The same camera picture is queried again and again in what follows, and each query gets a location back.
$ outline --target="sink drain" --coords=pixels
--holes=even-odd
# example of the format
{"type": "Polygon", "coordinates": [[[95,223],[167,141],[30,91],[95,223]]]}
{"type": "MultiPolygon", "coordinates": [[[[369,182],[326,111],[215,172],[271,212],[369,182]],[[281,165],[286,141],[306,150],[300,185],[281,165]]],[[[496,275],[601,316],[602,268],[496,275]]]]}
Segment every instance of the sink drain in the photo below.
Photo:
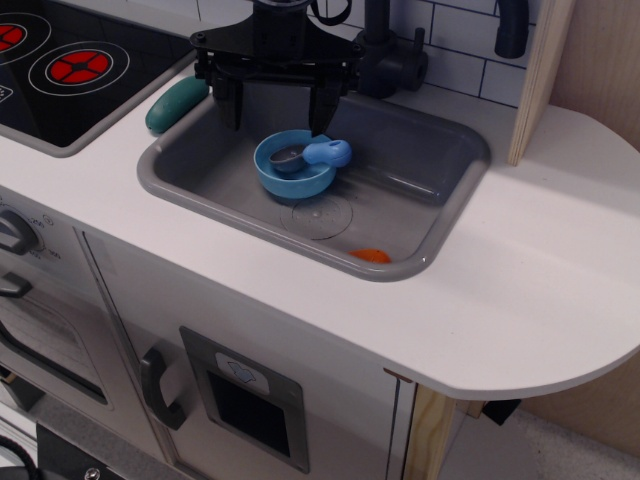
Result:
{"type": "Polygon", "coordinates": [[[284,228],[310,240],[335,237],[346,230],[352,218],[351,204],[335,195],[307,198],[280,210],[284,228]]]}

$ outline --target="door handle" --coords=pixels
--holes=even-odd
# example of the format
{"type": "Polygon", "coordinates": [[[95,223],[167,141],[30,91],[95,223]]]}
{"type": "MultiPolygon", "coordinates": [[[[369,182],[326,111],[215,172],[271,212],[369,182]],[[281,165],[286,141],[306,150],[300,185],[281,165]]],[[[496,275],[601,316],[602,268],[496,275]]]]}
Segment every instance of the door handle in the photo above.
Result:
{"type": "Polygon", "coordinates": [[[31,290],[31,284],[15,273],[0,277],[0,297],[22,298],[31,290]]]}
{"type": "Polygon", "coordinates": [[[140,377],[144,402],[159,422],[167,428],[178,430],[186,420],[184,410],[173,402],[167,407],[160,389],[160,379],[167,370],[162,354],[151,348],[140,361],[140,377]]]}

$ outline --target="orange toy food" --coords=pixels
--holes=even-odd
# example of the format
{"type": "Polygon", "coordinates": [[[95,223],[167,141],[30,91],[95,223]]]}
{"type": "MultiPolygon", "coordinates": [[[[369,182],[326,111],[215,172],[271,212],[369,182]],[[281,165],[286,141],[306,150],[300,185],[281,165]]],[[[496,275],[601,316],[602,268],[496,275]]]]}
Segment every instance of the orange toy food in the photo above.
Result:
{"type": "Polygon", "coordinates": [[[361,250],[351,250],[350,255],[361,258],[372,263],[391,263],[391,258],[382,250],[375,248],[363,248],[361,250]]]}

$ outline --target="control knob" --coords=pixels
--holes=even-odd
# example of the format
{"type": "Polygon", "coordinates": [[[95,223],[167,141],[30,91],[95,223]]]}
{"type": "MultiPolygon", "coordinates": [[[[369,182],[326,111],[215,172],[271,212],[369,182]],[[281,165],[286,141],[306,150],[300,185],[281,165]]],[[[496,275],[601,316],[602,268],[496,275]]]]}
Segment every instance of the control knob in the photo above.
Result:
{"type": "Polygon", "coordinates": [[[0,249],[24,255],[38,245],[31,226],[15,212],[0,212],[0,249]]]}

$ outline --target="sink basin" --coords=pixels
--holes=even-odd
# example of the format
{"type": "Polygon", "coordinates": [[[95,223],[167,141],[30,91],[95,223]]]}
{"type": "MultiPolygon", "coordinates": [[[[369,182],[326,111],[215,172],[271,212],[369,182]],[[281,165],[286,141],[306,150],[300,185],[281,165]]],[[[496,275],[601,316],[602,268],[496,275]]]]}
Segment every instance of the sink basin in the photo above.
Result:
{"type": "Polygon", "coordinates": [[[305,200],[260,184],[253,163],[269,135],[308,128],[309,92],[245,85],[242,126],[220,121],[211,97],[158,138],[138,163],[151,194],[366,280],[394,281],[435,258],[490,161],[464,125],[374,100],[344,97],[327,135],[351,144],[351,163],[305,200]],[[390,263],[348,252],[378,249],[390,263]]]}

